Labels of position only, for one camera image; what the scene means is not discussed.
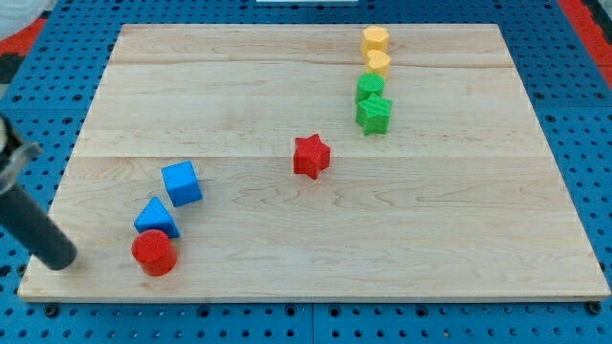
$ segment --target red star block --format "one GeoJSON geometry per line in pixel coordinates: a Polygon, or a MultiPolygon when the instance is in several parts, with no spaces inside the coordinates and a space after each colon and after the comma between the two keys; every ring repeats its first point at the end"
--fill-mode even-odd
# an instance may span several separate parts
{"type": "Polygon", "coordinates": [[[318,134],[311,137],[295,139],[294,173],[306,174],[312,179],[318,178],[318,173],[329,167],[331,149],[321,142],[318,134]]]}

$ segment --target red cylinder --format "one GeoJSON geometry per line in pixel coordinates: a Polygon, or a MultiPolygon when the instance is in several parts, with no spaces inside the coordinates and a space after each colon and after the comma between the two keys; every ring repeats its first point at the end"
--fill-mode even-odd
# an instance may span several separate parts
{"type": "Polygon", "coordinates": [[[167,274],[176,265],[176,250],[168,236],[158,229],[139,234],[132,243],[132,255],[149,276],[167,274]]]}

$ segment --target wood grain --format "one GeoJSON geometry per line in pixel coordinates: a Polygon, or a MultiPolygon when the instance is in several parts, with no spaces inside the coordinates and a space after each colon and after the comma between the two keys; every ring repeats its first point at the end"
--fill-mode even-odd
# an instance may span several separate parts
{"type": "Polygon", "coordinates": [[[499,30],[389,25],[386,136],[354,123],[363,26],[129,25],[51,214],[76,262],[31,261],[33,302],[508,302],[610,290],[499,30]],[[293,174],[295,137],[332,164],[293,174]],[[177,267],[129,249],[160,169],[193,160],[203,202],[169,207],[177,267]]]}

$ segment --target blue cube block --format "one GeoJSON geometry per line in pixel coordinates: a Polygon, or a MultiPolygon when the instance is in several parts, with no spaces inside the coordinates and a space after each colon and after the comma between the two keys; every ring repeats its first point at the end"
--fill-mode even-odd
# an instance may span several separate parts
{"type": "Polygon", "coordinates": [[[165,190],[174,206],[202,200],[202,190],[191,161],[183,161],[162,168],[165,190]]]}
{"type": "Polygon", "coordinates": [[[168,238],[178,238],[181,236],[179,228],[174,224],[172,215],[165,209],[159,198],[153,197],[146,205],[141,215],[134,221],[134,227],[139,233],[148,229],[159,229],[168,238]]]}

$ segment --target blue triangular prism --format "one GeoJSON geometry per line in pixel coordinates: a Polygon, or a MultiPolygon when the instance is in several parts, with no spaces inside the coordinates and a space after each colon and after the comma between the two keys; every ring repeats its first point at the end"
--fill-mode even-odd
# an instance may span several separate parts
{"type": "Polygon", "coordinates": [[[174,224],[172,216],[158,197],[153,197],[149,201],[136,221],[134,221],[134,227],[139,233],[148,229],[159,229],[170,239],[181,236],[181,232],[179,232],[179,228],[174,224]]]}

